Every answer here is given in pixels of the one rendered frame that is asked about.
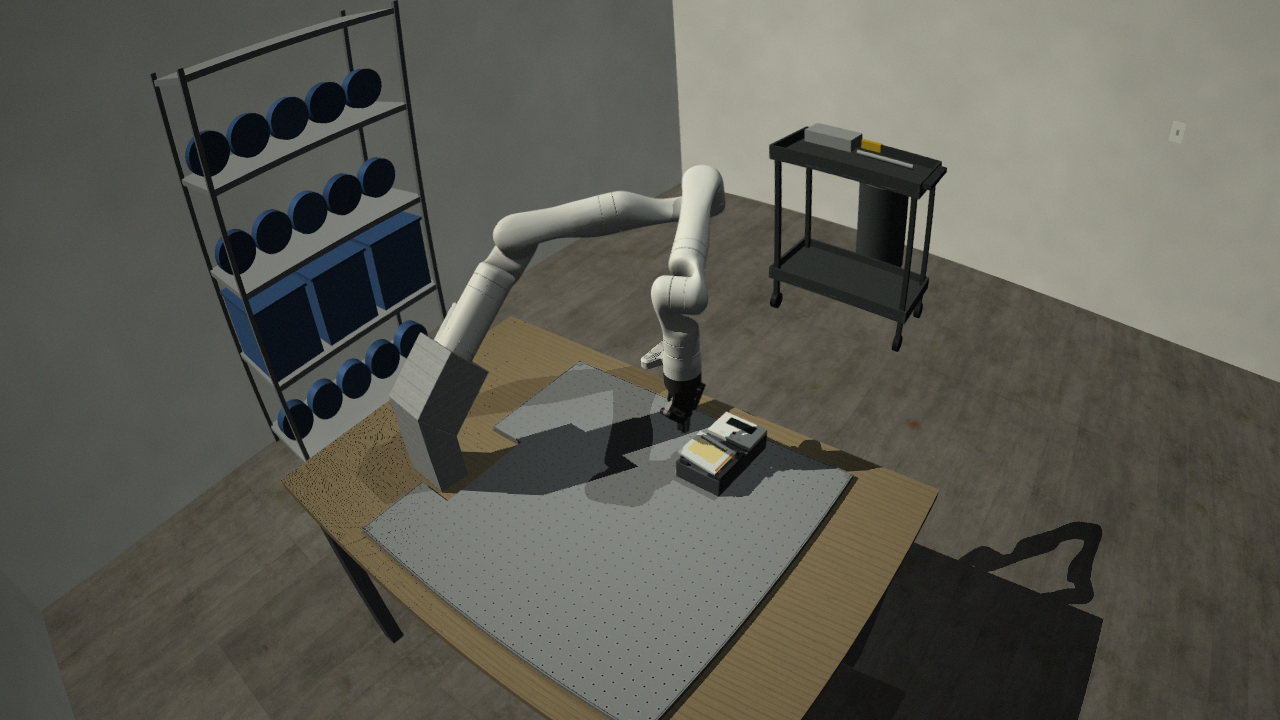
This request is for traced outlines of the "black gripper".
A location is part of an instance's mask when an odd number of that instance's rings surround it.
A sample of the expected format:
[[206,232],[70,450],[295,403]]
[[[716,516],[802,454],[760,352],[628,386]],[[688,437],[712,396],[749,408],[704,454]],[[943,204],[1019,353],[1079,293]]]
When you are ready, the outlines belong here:
[[660,407],[660,414],[667,418],[671,416],[672,420],[677,421],[677,429],[686,434],[690,430],[690,416],[692,415],[692,410],[698,409],[698,404],[705,388],[705,384],[701,383],[701,373],[692,380],[672,380],[664,374],[664,384],[668,389],[668,404],[666,407]]

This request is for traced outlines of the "black dock with white console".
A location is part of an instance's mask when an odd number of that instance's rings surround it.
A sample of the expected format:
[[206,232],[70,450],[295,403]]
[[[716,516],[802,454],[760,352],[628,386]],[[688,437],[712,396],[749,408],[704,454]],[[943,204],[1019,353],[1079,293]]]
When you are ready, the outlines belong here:
[[[753,462],[753,460],[765,448],[767,429],[746,421],[733,414],[724,413],[713,425],[708,428],[707,436],[718,439],[726,447],[733,450],[736,455],[722,468],[721,473],[713,475],[699,468],[689,459],[681,456],[676,461],[676,473],[684,480],[707,489],[712,495],[721,496],[723,491]],[[742,454],[742,452],[744,454]],[[737,456],[739,455],[739,456]],[[736,457],[737,456],[737,457]]]

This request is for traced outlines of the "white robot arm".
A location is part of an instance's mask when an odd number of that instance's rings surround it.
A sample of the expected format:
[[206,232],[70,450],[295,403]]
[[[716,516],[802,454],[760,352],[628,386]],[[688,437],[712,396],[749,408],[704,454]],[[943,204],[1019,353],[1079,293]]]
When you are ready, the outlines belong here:
[[669,379],[692,380],[701,373],[700,331],[698,322],[681,314],[698,315],[707,309],[705,264],[710,217],[723,210],[721,172],[714,167],[698,165],[684,173],[680,197],[650,199],[616,191],[504,217],[493,231],[495,247],[477,265],[458,304],[452,304],[435,341],[472,363],[509,290],[536,252],[538,243],[600,237],[678,222],[669,255],[673,275],[660,275],[652,284],[652,304],[660,322],[663,341],[641,357],[641,366],[652,369],[663,365]]

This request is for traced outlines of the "grey flat work mat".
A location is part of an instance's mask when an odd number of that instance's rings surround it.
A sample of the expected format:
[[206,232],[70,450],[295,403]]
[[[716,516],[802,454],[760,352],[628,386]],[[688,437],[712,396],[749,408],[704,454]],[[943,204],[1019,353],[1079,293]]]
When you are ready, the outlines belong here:
[[[611,720],[660,720],[824,521],[852,473],[767,439],[721,496],[676,474],[667,397],[575,363],[493,428],[517,446],[448,501],[362,529],[428,589]],[[520,443],[520,445],[518,445]]]

